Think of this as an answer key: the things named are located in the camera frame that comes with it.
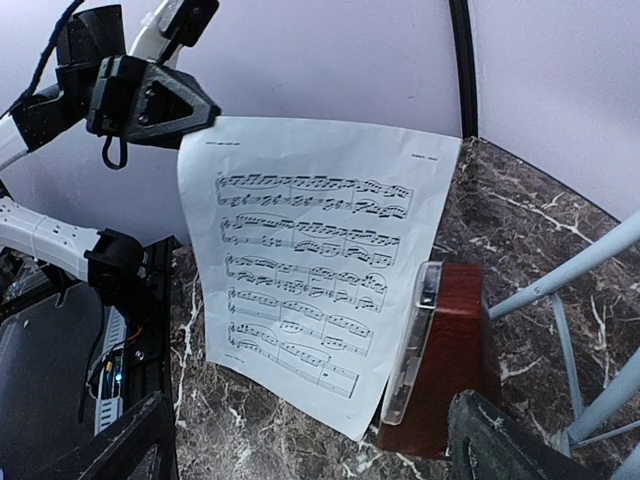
dark marble table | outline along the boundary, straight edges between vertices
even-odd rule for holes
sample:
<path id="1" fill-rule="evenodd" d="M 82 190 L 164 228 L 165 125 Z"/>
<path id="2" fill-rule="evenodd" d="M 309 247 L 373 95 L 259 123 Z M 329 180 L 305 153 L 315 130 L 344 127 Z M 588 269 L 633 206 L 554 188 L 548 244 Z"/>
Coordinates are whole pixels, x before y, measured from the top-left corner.
<path id="1" fill-rule="evenodd" d="M 481 263 L 491 305 L 551 271 L 616 225 L 558 182 L 481 140 L 465 143 L 432 258 Z M 263 387 L 205 361 L 202 296 L 192 252 L 174 259 L 172 378 L 183 480 L 449 479 L 450 465 L 379 451 L 302 414 Z M 640 343 L 636 248 L 561 292 L 585 404 Z M 555 445 L 571 421 L 560 341 L 548 300 L 495 322 L 505 410 Z M 637 420 L 636 396 L 610 425 Z M 610 474 L 640 431 L 574 450 Z"/>

red wooden stand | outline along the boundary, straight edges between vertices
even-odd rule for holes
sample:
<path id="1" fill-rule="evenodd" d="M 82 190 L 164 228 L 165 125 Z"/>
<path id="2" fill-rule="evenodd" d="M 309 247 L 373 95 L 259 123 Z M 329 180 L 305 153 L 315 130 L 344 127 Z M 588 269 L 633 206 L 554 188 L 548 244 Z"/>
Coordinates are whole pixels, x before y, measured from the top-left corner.
<path id="1" fill-rule="evenodd" d="M 500 378 L 482 302 L 482 267 L 442 266 L 437 308 L 407 409 L 400 425 L 382 424 L 378 446 L 442 459 L 449 404 L 467 389 L 499 400 Z"/>

sheet music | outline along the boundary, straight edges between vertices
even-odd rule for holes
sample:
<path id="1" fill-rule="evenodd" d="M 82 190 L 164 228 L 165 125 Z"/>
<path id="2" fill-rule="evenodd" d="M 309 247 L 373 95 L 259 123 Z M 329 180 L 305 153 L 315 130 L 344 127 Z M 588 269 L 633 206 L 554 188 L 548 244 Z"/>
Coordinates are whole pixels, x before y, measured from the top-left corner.
<path id="1" fill-rule="evenodd" d="M 362 437 L 433 245 L 460 140 L 219 118 L 180 148 L 207 359 Z"/>

white wall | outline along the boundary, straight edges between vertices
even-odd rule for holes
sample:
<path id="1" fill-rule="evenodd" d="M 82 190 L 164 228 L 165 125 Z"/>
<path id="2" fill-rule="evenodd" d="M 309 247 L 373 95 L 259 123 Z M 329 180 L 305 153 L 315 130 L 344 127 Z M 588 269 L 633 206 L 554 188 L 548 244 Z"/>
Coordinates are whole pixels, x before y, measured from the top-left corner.
<path id="1" fill-rule="evenodd" d="M 640 3 L 471 7 L 481 135 L 619 219 L 640 208 Z"/>
<path id="2" fill-rule="evenodd" d="M 27 86 L 69 0 L 4 3 L 0 105 L 8 106 Z M 130 44 L 139 20 L 160 2 L 123 3 Z M 221 3 L 198 45 L 183 51 L 179 68 L 194 75 L 225 114 L 354 120 L 460 134 L 446 0 Z M 53 81 L 50 71 L 42 85 Z M 130 147 L 129 166 L 112 172 L 102 164 L 101 145 L 82 124 L 0 178 L 19 202 L 63 221 L 119 229 L 145 243 L 172 233 L 186 240 L 176 153 Z"/>

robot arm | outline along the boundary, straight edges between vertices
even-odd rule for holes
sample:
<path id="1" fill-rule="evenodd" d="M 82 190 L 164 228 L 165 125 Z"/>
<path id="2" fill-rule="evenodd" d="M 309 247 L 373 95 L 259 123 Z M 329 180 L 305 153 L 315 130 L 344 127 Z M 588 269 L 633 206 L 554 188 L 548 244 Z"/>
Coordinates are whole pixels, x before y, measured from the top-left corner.
<path id="1" fill-rule="evenodd" d="M 56 45 L 58 84 L 16 102 L 0 118 L 0 171 L 82 118 L 98 136 L 177 149 L 186 133 L 210 127 L 220 109 L 193 77 L 173 70 L 218 8 L 216 0 L 166 0 L 125 55 L 119 6 L 74 14 Z M 132 323 L 153 296 L 137 276 L 141 245 L 110 230 L 68 225 L 0 198 L 0 245 L 88 281 Z"/>

